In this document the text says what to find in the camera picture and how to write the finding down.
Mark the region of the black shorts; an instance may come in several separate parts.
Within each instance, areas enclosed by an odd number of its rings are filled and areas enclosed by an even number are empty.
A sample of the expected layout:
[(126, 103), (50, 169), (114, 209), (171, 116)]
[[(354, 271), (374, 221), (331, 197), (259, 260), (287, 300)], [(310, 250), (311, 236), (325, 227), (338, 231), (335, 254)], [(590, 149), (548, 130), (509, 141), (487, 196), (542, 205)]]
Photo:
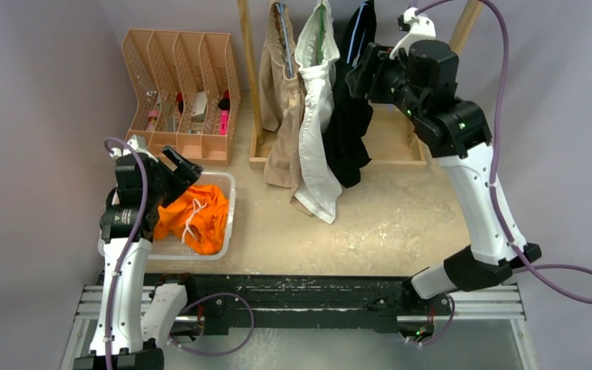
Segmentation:
[(348, 21), (343, 38), (338, 43), (340, 58), (335, 63), (334, 109), (328, 128), (323, 133), (327, 164), (345, 188), (353, 187), (361, 181), (361, 168), (371, 161), (362, 138), (367, 133), (372, 120), (373, 108), (367, 100), (351, 98), (345, 81), (345, 76), (357, 65), (367, 45), (375, 41), (377, 28), (375, 3), (365, 2), (353, 49), (356, 56), (354, 65), (347, 64), (346, 58), (358, 9)]

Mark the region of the white plastic perforated basket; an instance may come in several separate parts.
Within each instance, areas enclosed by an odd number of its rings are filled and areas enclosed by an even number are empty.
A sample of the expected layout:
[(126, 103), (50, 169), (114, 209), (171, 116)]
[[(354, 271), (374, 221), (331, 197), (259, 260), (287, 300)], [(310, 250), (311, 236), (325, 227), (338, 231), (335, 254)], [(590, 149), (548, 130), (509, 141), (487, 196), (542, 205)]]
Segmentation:
[(229, 173), (185, 178), (129, 168), (117, 170), (116, 179), (99, 220), (99, 252), (106, 265), (135, 248), (158, 261), (208, 261), (226, 253), (235, 205)]

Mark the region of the light blue hanger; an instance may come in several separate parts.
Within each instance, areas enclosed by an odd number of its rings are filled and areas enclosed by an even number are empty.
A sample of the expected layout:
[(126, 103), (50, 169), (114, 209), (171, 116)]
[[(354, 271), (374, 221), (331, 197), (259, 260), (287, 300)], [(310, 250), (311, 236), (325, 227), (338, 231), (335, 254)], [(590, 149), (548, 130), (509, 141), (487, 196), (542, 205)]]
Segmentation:
[(351, 38), (350, 38), (350, 42), (348, 45), (348, 54), (347, 54), (347, 58), (346, 58), (346, 63), (349, 65), (354, 65), (354, 59), (356, 58), (355, 56), (355, 52), (353, 52), (353, 49), (355, 47), (356, 44), (356, 35), (358, 34), (358, 29), (360, 28), (360, 21), (362, 20), (362, 12), (364, 10), (364, 7), (366, 5), (366, 2), (363, 2), (360, 4), (357, 12), (356, 12), (356, 16), (355, 16), (355, 24), (354, 27), (352, 29), (352, 33), (351, 33)]

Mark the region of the orange shorts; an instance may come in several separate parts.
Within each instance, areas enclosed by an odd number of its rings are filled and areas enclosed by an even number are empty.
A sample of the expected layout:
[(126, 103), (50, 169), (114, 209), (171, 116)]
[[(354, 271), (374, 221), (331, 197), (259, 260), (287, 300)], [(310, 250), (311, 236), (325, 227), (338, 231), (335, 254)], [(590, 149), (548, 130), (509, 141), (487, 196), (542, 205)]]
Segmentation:
[(228, 209), (218, 186), (193, 185), (169, 206), (158, 207), (153, 236), (162, 240), (172, 234), (198, 254), (217, 254), (224, 245)]

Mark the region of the white shorts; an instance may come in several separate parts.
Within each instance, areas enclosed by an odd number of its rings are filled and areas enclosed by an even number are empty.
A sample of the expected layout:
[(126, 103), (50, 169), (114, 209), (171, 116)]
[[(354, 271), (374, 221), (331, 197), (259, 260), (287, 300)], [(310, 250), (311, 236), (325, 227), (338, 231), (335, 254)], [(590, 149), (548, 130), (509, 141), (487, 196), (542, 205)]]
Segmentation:
[(327, 164), (323, 133), (328, 128), (334, 109), (335, 63), (340, 58), (340, 52), (335, 43), (331, 5), (323, 1), (326, 8), (324, 57), (320, 65), (315, 63), (316, 9), (319, 2), (304, 24), (294, 52), (305, 88), (304, 115), (298, 134), (302, 180), (295, 197), (314, 216), (333, 224), (341, 184)]

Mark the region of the green hanger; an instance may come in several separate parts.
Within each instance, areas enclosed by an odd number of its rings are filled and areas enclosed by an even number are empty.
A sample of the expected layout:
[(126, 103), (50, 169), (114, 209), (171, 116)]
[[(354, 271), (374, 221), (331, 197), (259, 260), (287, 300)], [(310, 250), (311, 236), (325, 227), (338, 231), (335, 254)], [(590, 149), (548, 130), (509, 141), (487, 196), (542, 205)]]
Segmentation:
[(326, 8), (323, 5), (323, 1), (319, 2), (319, 5), (316, 9), (316, 16), (317, 16), (317, 32), (316, 32), (316, 43), (315, 43), (315, 54), (314, 54), (314, 61), (317, 65), (322, 63), (322, 59), (324, 57), (323, 52), (323, 41), (325, 38), (325, 13)]

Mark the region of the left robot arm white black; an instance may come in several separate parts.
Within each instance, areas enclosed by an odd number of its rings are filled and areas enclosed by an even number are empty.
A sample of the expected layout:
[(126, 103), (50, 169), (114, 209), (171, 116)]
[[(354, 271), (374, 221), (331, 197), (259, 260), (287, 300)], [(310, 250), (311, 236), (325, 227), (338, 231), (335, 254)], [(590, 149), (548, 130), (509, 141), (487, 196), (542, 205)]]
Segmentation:
[(169, 168), (134, 140), (109, 148), (116, 161), (116, 186), (106, 198), (99, 221), (103, 242), (103, 296), (96, 331), (87, 355), (74, 369), (162, 369), (164, 350), (177, 315), (190, 315), (199, 294), (184, 282), (161, 284), (147, 311), (142, 310), (146, 265), (153, 246), (159, 208), (183, 195), (200, 178), (202, 166), (170, 146), (163, 154)]

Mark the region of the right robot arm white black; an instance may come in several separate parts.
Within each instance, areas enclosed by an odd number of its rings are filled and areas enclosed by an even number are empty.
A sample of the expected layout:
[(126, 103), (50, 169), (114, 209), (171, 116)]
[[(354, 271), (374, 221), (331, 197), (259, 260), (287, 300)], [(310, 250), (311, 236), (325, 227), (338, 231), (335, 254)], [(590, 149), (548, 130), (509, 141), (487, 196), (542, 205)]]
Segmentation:
[(492, 133), (483, 110), (456, 95), (459, 58), (444, 42), (422, 40), (408, 51), (370, 43), (345, 80), (351, 96), (391, 104), (445, 171), (469, 232), (469, 245), (408, 277), (404, 308), (419, 314), (450, 291), (496, 286), (541, 258), (539, 245), (516, 230), (490, 166)]

